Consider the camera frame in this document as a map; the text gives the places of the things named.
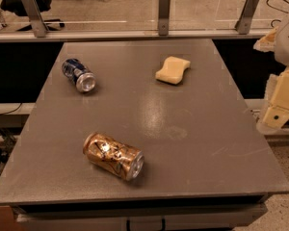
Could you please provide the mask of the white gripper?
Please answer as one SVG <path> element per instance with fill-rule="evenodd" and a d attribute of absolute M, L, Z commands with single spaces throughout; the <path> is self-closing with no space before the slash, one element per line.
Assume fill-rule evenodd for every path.
<path fill-rule="evenodd" d="M 279 131 L 289 120 L 289 13 L 253 46 L 261 52 L 274 52 L 277 62 L 287 65 L 279 75 L 271 74 L 266 84 L 264 104 L 256 123 L 264 135 Z"/>

